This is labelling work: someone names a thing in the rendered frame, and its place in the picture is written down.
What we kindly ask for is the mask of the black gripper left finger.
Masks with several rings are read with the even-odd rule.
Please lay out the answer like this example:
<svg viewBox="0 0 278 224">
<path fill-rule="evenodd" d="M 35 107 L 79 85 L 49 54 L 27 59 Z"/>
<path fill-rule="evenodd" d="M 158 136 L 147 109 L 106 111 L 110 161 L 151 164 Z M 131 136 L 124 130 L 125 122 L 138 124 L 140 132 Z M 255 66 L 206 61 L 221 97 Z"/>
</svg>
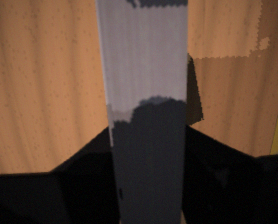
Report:
<svg viewBox="0 0 278 224">
<path fill-rule="evenodd" d="M 0 174 L 0 224 L 120 224 L 109 126 L 50 172 Z"/>
</svg>

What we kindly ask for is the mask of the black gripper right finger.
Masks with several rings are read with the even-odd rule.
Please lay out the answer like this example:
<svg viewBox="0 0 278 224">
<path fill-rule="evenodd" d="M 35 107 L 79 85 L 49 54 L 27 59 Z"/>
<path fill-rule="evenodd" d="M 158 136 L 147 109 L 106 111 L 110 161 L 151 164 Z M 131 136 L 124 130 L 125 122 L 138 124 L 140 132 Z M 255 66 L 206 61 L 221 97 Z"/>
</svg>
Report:
<svg viewBox="0 0 278 224">
<path fill-rule="evenodd" d="M 278 155 L 247 155 L 186 125 L 186 224 L 269 224 L 277 203 Z"/>
</svg>

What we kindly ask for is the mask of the wooden board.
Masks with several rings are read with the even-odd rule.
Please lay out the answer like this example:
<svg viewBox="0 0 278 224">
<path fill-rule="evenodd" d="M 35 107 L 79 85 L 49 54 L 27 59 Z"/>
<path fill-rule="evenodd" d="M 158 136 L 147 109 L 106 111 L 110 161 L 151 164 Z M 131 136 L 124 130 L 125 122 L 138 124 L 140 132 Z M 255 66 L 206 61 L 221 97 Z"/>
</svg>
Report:
<svg viewBox="0 0 278 224">
<path fill-rule="evenodd" d="M 186 125 L 254 157 L 278 118 L 278 0 L 188 0 Z M 95 0 L 0 0 L 0 174 L 50 172 L 108 126 Z"/>
</svg>

